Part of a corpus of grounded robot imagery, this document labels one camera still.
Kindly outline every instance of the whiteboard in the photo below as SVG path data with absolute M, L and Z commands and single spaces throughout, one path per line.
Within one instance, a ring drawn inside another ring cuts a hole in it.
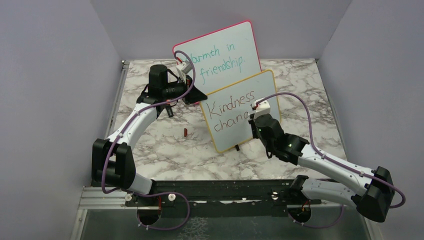
M 175 45 L 190 56 L 196 70 L 194 85 L 211 93 L 261 71 L 255 37 L 250 21 L 217 30 Z
M 218 89 L 200 102 L 203 117 L 209 128 L 213 144 L 218 153 L 252 139 L 248 123 L 253 113 L 251 104 L 255 100 L 275 94 L 277 91 L 274 73 L 265 70 L 244 80 Z M 271 116 L 281 122 L 279 102 L 276 97 L 268 99 Z

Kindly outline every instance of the marble surface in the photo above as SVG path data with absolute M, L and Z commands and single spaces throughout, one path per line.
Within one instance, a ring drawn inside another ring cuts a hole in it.
M 315 144 L 342 159 L 345 152 L 315 60 L 261 60 L 271 69 L 279 92 L 299 95 L 308 105 Z M 163 64 L 176 72 L 173 60 L 132 61 L 123 88 L 115 130 L 134 109 L 136 99 L 148 83 L 149 68 Z M 309 139 L 308 120 L 302 104 L 290 96 L 279 96 L 282 127 L 286 133 Z M 258 139 L 224 153 L 215 151 L 199 105 L 179 102 L 174 117 L 163 111 L 141 136 L 133 150 L 137 173 L 155 180 L 254 180 L 292 179 L 297 175 L 325 177 L 308 168 L 268 159 Z M 184 128 L 188 136 L 184 137 Z

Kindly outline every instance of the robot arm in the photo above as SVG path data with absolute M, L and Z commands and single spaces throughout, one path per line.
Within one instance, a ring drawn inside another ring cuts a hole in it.
M 190 64 L 187 62 L 180 63 L 177 66 L 178 79 L 168 82 L 170 70 L 165 65 L 158 64 L 150 67 L 148 92 L 144 90 L 141 93 L 134 110 L 117 131 L 108 136 L 107 139 L 97 139 L 93 144 L 91 178 L 94 181 L 102 182 L 105 161 L 108 161 L 105 184 L 140 194 L 148 194 L 151 191 L 155 182 L 136 173 L 132 149 L 163 109 L 168 111 L 170 117 L 173 116 L 169 105 L 148 107 L 163 103 L 167 99 L 178 98 L 184 94 L 192 83 L 191 77 L 186 75 L 189 71 L 191 71 Z M 205 94 L 193 86 L 182 100 L 186 104 L 193 104 L 207 98 Z M 108 156 L 109 152 L 115 154 L 115 161 L 109 160 L 111 156 Z
M 258 99 L 252 105 L 254 113 L 250 115 L 249 124 L 253 137 L 260 139 L 265 146 L 268 158 L 276 156 L 281 161 L 313 169 L 337 181 L 328 182 L 298 176 L 293 182 L 295 190 L 302 192 L 307 199 L 328 200 L 356 207 L 364 217 L 375 222 L 384 222 L 395 191 L 378 181 L 364 177 L 364 174 L 375 176 L 392 185 L 388 170 L 380 166 L 377 170 L 362 167 L 319 148 L 314 149 L 306 139 L 285 133 L 279 121 L 270 115 L 271 107 L 268 101 L 260 101 L 261 99 Z

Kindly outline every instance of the purple cable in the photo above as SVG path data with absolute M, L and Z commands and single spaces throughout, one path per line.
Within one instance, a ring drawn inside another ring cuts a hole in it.
M 294 221 L 294 223 L 302 225 L 302 227 L 306 227 L 306 228 L 310 228 L 310 229 L 326 229 L 326 228 L 330 228 L 336 224 L 338 224 L 340 222 L 340 220 L 342 219 L 343 213 L 345 212 L 345 208 L 343 206 L 343 204 L 341 205 L 341 210 L 340 210 L 340 214 L 338 215 L 338 218 L 333 222 L 330 223 L 328 225 L 324 225 L 324 226 L 312 226 L 312 225 L 307 225 L 307 224 L 302 224 L 301 222 L 296 221 L 292 215 L 290 215 L 290 213 L 288 214 L 288 216 Z
M 168 100 L 168 101 L 163 101 L 163 102 L 158 102 L 152 105 L 149 105 L 147 107 L 144 107 L 142 109 L 140 109 L 137 113 L 135 113 L 129 120 L 128 122 L 125 124 L 125 126 L 122 128 L 122 130 L 120 131 L 120 133 L 116 136 L 115 140 L 112 142 L 112 145 L 109 148 L 109 152 L 107 152 L 106 155 L 106 160 L 104 161 L 104 166 L 103 166 L 103 172 L 101 174 L 101 190 L 103 191 L 103 193 L 105 194 L 110 194 L 111 192 L 118 190 L 119 187 L 115 187 L 111 190 L 106 190 L 106 170 L 108 169 L 108 163 L 109 163 L 109 158 L 112 156 L 112 151 L 114 150 L 115 145 L 117 144 L 118 140 L 121 138 L 120 134 L 124 134 L 125 131 L 127 130 L 127 128 L 131 125 L 131 123 L 134 121 L 135 118 L 137 118 L 143 111 L 146 111 L 147 109 L 151 109 L 151 108 L 156 108 L 157 106 L 161 106 L 161 105 L 166 105 L 166 104 L 170 104 L 173 102 L 176 102 L 182 98 L 184 98 L 187 94 L 189 94 L 189 92 L 192 90 L 193 86 L 195 85 L 195 80 L 196 80 L 196 70 L 195 70 L 195 65 L 192 62 L 192 60 L 190 59 L 190 57 L 183 51 L 180 50 L 176 50 L 173 53 L 173 56 L 175 59 L 177 59 L 177 54 L 180 53 L 182 55 L 184 55 L 184 57 L 187 58 L 188 62 L 191 65 L 191 68 L 193 70 L 193 79 L 191 81 L 190 86 L 188 87 L 187 91 L 185 91 L 181 96 Z
M 305 102 L 304 102 L 304 101 L 303 101 L 303 100 L 302 100 L 302 99 L 301 99 L 298 95 L 296 95 L 296 94 L 294 94 L 294 93 L 291 93 L 291 92 L 278 92 L 278 93 L 275 93 L 275 94 L 269 95 L 269 96 L 265 97 L 264 99 L 261 99 L 260 101 L 258 101 L 258 102 L 256 103 L 256 105 L 258 105 L 259 103 L 261 103 L 261 102 L 263 102 L 263 101 L 265 101 L 265 100 L 267 100 L 267 99 L 273 98 L 273 97 L 278 96 L 278 95 L 290 95 L 290 96 L 292 96 L 292 97 L 297 98 L 297 99 L 298 99 L 298 100 L 299 100 L 299 101 L 303 104 L 303 106 L 304 106 L 304 108 L 305 108 L 305 110 L 306 110 L 307 121 L 308 121 L 308 123 L 309 123 L 309 137 L 310 137 L 310 145 L 312 146 L 312 148 L 315 150 L 315 152 L 316 152 L 318 155 L 320 155 L 321 157 L 324 157 L 326 160 L 330 161 L 331 163 L 336 164 L 336 165 L 338 165 L 338 166 L 340 166 L 340 167 L 342 167 L 342 168 L 345 168 L 345 169 L 347 169 L 347 170 L 349 170 L 349 171 L 351 171 L 351 172 L 354 172 L 354 173 L 356 173 L 356 174 L 361 174 L 361 171 L 358 171 L 358 170 L 356 170 L 356 169 L 354 169 L 354 168 L 352 168 L 352 167 L 346 166 L 346 165 L 344 165 L 343 163 L 338 162 L 338 161 L 336 161 L 336 160 L 332 159 L 331 157 L 329 157 L 329 156 L 327 156 L 327 155 L 324 155 L 323 153 L 321 153 L 321 152 L 318 150 L 318 148 L 317 148 L 317 147 L 315 146 L 315 144 L 314 144 L 314 139 L 313 139 L 313 137 L 312 137 L 312 121 L 311 121 L 311 115 L 310 115 L 309 110 L 308 110 L 308 106 L 306 106 L 306 103 L 305 103 Z M 389 208 L 391 208 L 391 209 L 395 209 L 395 208 L 399 208 L 399 207 L 401 207 L 402 205 L 404 205 L 404 204 L 405 204 L 405 202 L 406 202 L 406 197 L 405 197 L 405 194 L 404 194 L 404 193 L 403 193 L 400 189 L 398 189 L 397 187 L 393 186 L 392 184 L 390 184 L 390 183 L 388 183 L 388 182 L 386 182 L 386 181 L 384 181 L 384 180 L 382 180 L 382 179 L 380 179 L 380 178 L 378 178 L 378 177 L 376 177 L 376 176 L 372 176 L 372 175 L 369 175 L 369 174 L 367 174 L 367 173 L 364 173 L 364 174 L 363 174 L 363 176 L 365 176 L 365 177 L 367 177 L 367 178 L 370 178 L 370 179 L 372 179 L 372 180 L 378 181 L 378 182 L 380 182 L 380 183 L 382 183 L 382 184 L 384 184 L 384 185 L 388 186 L 389 188 L 391 188 L 391 189 L 395 190 L 396 192 L 398 192 L 398 193 L 400 194 L 400 196 L 402 197 L 402 201 L 400 201 L 400 203 L 398 203 L 398 204 L 396 204 L 396 205 L 392 205 L 392 206 L 390 206 Z
M 184 196 L 183 194 L 181 194 L 179 192 L 169 191 L 169 192 L 161 192 L 161 193 L 150 194 L 150 195 L 144 195 L 144 194 L 140 194 L 140 193 L 134 192 L 134 194 L 137 195 L 137 196 L 140 196 L 140 197 L 144 197 L 144 198 L 150 198 L 150 197 L 157 197 L 157 196 L 162 196 L 162 195 L 175 194 L 175 195 L 181 196 L 184 199 L 185 203 L 187 204 L 187 216 L 185 216 L 184 220 L 179 225 L 176 225 L 176 226 L 173 226 L 173 227 L 168 227 L 168 228 L 162 228 L 162 227 L 155 227 L 155 226 L 144 225 L 140 221 L 140 215 L 137 212 L 137 220 L 139 222 L 139 225 L 138 226 L 143 226 L 143 227 L 145 227 L 147 229 L 162 230 L 162 231 L 171 231 L 171 230 L 175 230 L 175 229 L 181 227 L 182 225 L 184 225 L 187 222 L 187 220 L 189 220 L 189 217 L 190 217 L 190 203 L 189 203 L 189 200 L 186 198 L 186 196 Z

